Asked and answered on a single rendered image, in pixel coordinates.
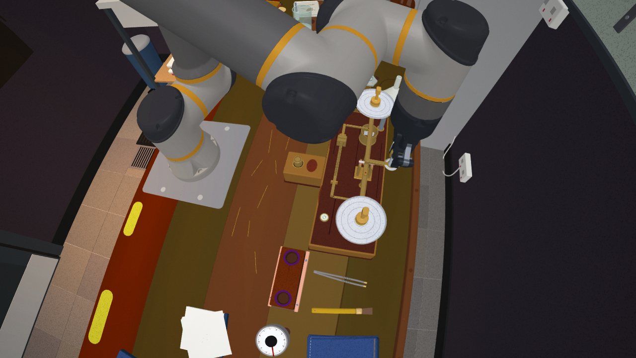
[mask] blue cylinder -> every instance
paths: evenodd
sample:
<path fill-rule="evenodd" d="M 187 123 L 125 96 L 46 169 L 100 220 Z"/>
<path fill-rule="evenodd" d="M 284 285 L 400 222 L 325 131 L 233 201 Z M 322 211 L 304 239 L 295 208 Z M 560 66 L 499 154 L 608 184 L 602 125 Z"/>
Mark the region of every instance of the blue cylinder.
<path fill-rule="evenodd" d="M 159 71 L 159 69 L 163 65 L 163 62 L 159 58 L 159 55 L 157 54 L 153 43 L 150 41 L 150 37 L 148 37 L 147 35 L 137 35 L 132 36 L 130 39 L 132 40 L 132 43 L 135 45 L 135 47 L 137 47 L 137 51 L 139 51 L 141 58 L 146 61 L 150 72 L 152 72 L 153 75 L 157 73 L 157 71 Z M 123 44 L 121 51 L 124 55 L 126 55 L 126 57 L 128 57 L 128 60 L 130 61 L 130 63 L 132 63 L 133 67 L 137 70 L 141 78 L 144 79 L 148 87 L 153 89 L 155 87 L 153 85 L 153 81 L 151 81 L 150 78 L 146 76 L 144 70 L 141 68 L 141 65 L 137 62 L 137 59 L 135 59 L 135 56 L 132 54 L 125 43 Z M 167 83 L 158 84 L 159 86 L 165 86 Z"/>

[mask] black wall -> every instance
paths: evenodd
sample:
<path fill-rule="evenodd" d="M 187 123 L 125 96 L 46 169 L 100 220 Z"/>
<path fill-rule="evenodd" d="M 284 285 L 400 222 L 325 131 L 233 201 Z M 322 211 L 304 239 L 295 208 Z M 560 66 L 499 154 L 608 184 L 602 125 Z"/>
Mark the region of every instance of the black wall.
<path fill-rule="evenodd" d="M 636 125 L 571 16 L 542 21 L 452 147 L 444 357 L 636 356 Z"/>
<path fill-rule="evenodd" d="M 0 16 L 33 50 L 0 88 L 0 229 L 51 241 L 140 76 L 95 1 L 5 1 Z M 168 52 L 156 27 L 128 33 Z"/>

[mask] tile floor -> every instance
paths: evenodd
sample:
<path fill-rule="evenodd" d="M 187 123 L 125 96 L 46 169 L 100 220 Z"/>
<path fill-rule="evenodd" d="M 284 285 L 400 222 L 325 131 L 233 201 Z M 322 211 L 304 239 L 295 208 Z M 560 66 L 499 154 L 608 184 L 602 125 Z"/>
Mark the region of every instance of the tile floor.
<path fill-rule="evenodd" d="M 25 358 L 77 358 L 99 287 L 143 170 L 129 168 L 141 134 L 139 103 L 108 150 L 66 237 Z"/>
<path fill-rule="evenodd" d="M 444 151 L 421 150 L 420 218 L 404 358 L 432 358 L 435 353 L 444 261 Z"/>

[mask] glass beaker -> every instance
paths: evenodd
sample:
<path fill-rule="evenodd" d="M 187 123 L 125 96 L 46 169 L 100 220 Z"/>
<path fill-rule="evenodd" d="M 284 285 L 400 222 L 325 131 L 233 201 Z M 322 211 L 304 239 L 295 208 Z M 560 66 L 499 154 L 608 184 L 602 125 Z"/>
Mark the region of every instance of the glass beaker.
<path fill-rule="evenodd" d="M 310 30 L 312 29 L 312 7 L 309 5 L 296 5 L 291 8 L 291 12 L 294 15 L 294 18 L 299 23 L 307 26 Z"/>

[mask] purple ring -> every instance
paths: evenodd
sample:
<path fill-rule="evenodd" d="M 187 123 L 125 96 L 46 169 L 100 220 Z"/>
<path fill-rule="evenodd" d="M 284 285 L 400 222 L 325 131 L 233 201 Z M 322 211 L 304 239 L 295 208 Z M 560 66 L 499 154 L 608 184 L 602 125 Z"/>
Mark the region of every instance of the purple ring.
<path fill-rule="evenodd" d="M 282 303 L 280 303 L 280 301 L 278 300 L 278 296 L 279 296 L 279 294 L 282 294 L 282 293 L 286 293 L 286 294 L 287 294 L 287 296 L 289 296 L 289 302 L 287 302 L 287 304 L 282 304 Z M 281 306 L 281 307 L 287 307 L 287 306 L 289 306 L 289 304 L 291 303 L 291 294 L 289 293 L 289 291 L 280 290 L 280 291 L 276 292 L 276 295 L 274 295 L 274 299 L 276 300 L 276 303 L 278 303 L 278 305 L 279 305 L 279 306 Z"/>
<path fill-rule="evenodd" d="M 290 252 L 295 252 L 296 253 L 296 262 L 289 262 L 287 261 L 287 254 Z M 285 262 L 290 265 L 290 266 L 294 266 L 295 264 L 298 263 L 298 261 L 300 261 L 300 254 L 298 253 L 298 251 L 296 250 L 287 250 L 285 251 L 285 254 L 282 256 L 283 260 L 285 260 Z"/>

